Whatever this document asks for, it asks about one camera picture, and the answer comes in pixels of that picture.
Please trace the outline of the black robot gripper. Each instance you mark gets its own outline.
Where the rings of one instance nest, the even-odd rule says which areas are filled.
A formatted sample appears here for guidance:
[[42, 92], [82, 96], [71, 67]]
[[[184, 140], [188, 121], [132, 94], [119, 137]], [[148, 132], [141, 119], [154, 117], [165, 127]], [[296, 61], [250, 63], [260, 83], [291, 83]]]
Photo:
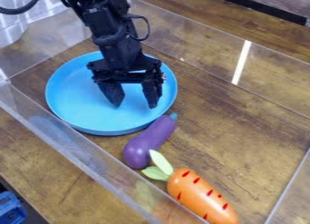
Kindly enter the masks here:
[[142, 83], [149, 107], [158, 106], [162, 97], [162, 61], [144, 55], [134, 19], [149, 19], [142, 15], [114, 11], [109, 5], [90, 5], [83, 12], [93, 33], [93, 41], [102, 52], [103, 59], [87, 65], [94, 72], [94, 80], [110, 103], [119, 107], [125, 92], [119, 83]]

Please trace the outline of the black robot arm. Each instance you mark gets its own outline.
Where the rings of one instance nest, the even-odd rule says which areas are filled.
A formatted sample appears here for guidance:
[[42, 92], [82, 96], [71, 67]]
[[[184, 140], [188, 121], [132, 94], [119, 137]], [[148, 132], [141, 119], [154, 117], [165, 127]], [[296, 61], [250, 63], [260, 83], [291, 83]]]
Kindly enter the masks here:
[[146, 56], [128, 0], [61, 0], [74, 10], [93, 33], [93, 42], [103, 58], [87, 64], [93, 79], [114, 106], [123, 102], [126, 83], [144, 87], [149, 107], [162, 97], [162, 61]]

